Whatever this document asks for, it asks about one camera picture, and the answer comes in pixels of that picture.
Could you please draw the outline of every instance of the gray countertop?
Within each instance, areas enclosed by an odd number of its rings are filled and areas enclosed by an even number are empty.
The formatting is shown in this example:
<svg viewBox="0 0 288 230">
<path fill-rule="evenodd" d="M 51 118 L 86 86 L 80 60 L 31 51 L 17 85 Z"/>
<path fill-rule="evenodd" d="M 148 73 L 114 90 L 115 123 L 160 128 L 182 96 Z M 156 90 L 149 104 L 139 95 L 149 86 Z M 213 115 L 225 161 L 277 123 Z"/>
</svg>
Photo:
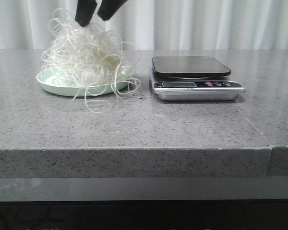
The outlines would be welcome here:
<svg viewBox="0 0 288 230">
<path fill-rule="evenodd" d="M 288 175 L 288 50 L 128 51 L 139 93 L 103 114 L 44 91 L 40 50 L 0 50 L 0 178 Z M 212 56 L 247 91 L 230 102 L 164 102 L 153 56 Z"/>
</svg>

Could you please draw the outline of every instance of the light green plate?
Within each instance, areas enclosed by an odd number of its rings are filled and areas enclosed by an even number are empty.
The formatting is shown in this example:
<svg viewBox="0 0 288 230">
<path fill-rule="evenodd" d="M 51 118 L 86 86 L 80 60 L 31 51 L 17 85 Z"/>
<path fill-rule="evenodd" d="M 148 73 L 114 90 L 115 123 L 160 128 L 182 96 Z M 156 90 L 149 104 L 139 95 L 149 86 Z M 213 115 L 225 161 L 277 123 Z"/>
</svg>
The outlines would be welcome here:
<svg viewBox="0 0 288 230">
<path fill-rule="evenodd" d="M 56 85 L 53 83 L 55 79 L 57 79 L 57 76 L 53 74 L 56 70 L 53 69 L 52 71 L 47 69 L 44 70 L 43 72 L 40 72 L 37 76 L 36 79 L 41 85 L 41 87 L 53 94 L 57 95 L 62 95 L 62 96 L 71 96 L 74 97 L 79 89 L 81 87 L 70 87 L 70 86 L 64 86 L 64 85 Z M 118 90 L 122 90 L 128 85 L 126 82 L 118 82 L 116 84 L 116 88 Z M 111 85 L 101 85 L 97 86 L 96 88 L 89 89 L 88 92 L 91 94 L 100 94 L 106 87 L 106 90 L 102 94 L 107 94 L 107 93 L 112 93 L 113 90 L 111 88 Z M 80 90 L 77 96 L 79 97 L 84 97 L 85 95 L 85 89 Z"/>
</svg>

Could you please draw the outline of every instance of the white curtain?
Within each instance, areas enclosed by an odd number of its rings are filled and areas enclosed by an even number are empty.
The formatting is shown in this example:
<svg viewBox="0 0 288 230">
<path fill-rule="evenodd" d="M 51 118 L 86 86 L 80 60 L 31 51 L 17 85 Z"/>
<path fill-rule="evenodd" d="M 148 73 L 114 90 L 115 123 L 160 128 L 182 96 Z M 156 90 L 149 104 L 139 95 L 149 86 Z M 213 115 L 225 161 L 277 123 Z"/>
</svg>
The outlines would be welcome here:
<svg viewBox="0 0 288 230">
<path fill-rule="evenodd" d="M 76 6 L 0 0 L 0 49 L 47 48 L 53 11 Z M 93 20 L 139 49 L 288 49 L 288 0 L 128 0 L 109 21 Z"/>
</svg>

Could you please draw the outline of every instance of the kitchen scale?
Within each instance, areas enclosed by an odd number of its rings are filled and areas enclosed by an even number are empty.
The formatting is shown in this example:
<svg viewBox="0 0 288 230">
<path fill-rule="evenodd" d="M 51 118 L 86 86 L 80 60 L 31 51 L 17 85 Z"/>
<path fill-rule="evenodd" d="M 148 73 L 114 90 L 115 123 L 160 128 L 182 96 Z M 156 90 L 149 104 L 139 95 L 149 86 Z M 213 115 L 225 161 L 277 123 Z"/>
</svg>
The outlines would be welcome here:
<svg viewBox="0 0 288 230">
<path fill-rule="evenodd" d="M 153 57 L 152 64 L 152 90 L 163 101 L 229 101 L 245 91 L 213 57 Z"/>
</svg>

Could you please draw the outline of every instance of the pile of plastic strands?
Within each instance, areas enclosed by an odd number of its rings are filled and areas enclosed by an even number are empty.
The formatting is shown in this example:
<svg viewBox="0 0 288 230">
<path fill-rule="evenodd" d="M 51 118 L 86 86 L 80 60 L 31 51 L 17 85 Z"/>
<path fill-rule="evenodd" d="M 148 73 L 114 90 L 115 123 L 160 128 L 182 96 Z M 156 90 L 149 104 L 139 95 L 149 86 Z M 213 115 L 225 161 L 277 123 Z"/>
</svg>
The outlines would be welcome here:
<svg viewBox="0 0 288 230">
<path fill-rule="evenodd" d="M 134 66 L 122 52 L 123 43 L 128 42 L 122 42 L 113 31 L 105 31 L 97 23 L 81 27 L 74 20 L 61 22 L 54 18 L 49 25 L 53 22 L 56 25 L 50 31 L 55 39 L 42 54 L 41 73 L 50 70 L 55 76 L 55 85 L 80 87 L 79 91 L 85 89 L 86 107 L 87 96 L 102 95 L 109 85 L 117 97 L 138 90 L 141 81 L 134 77 Z M 119 91 L 117 84 L 120 82 L 127 83 L 128 89 Z M 97 87 L 102 87 L 98 94 L 89 92 Z"/>
</svg>

